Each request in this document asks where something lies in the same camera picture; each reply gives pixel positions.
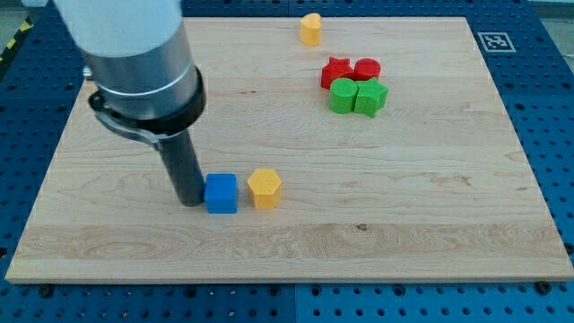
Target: green star block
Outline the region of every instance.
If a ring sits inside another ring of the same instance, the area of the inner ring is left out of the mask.
[[[331,83],[329,108],[339,114],[349,113],[355,106],[359,88],[355,81],[349,78],[338,78]]]
[[[357,81],[357,86],[359,92],[355,102],[355,113],[366,114],[374,118],[377,111],[385,106],[388,88],[381,85],[375,77],[368,81]]]

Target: yellow pentagon block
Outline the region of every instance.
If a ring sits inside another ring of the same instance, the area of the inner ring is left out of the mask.
[[[301,18],[300,39],[310,46],[317,46],[321,43],[321,15],[310,13]]]
[[[256,169],[248,179],[249,198],[257,209],[275,208],[283,195],[282,182],[273,169]]]

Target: green cylinder block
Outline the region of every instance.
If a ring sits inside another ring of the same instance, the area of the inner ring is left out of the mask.
[[[349,78],[338,78],[331,83],[329,108],[339,114],[352,112],[357,99],[357,83]]]

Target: wooden board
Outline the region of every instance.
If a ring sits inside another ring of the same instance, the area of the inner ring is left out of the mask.
[[[239,212],[179,204],[159,155],[112,135],[86,83],[7,278],[13,283],[508,282],[574,273],[463,18],[186,20],[208,106],[204,174],[239,177]],[[336,115],[329,56],[374,57],[376,118]],[[275,168],[283,200],[250,206]]]

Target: toy block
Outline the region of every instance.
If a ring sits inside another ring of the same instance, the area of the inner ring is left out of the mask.
[[[381,85],[376,78],[368,81],[358,81],[357,100],[355,101],[355,113],[366,114],[374,118],[377,111],[385,106],[388,88]]]
[[[321,16],[310,13],[301,18],[299,37],[304,44],[317,46],[321,43]]]
[[[367,81],[373,77],[380,76],[380,64],[372,58],[363,58],[355,63],[355,73],[353,80]]]
[[[282,182],[272,169],[256,169],[248,179],[249,198],[257,209],[270,210],[283,195]]]
[[[235,174],[207,174],[204,192],[209,214],[237,212],[237,176]]]
[[[324,89],[331,89],[331,83],[338,78],[353,78],[354,71],[351,68],[350,58],[335,58],[330,57],[329,63],[323,67],[321,71],[321,87]]]
[[[357,99],[359,87],[352,79],[338,78],[331,83],[331,94],[329,96],[329,108],[339,114],[352,111]]]

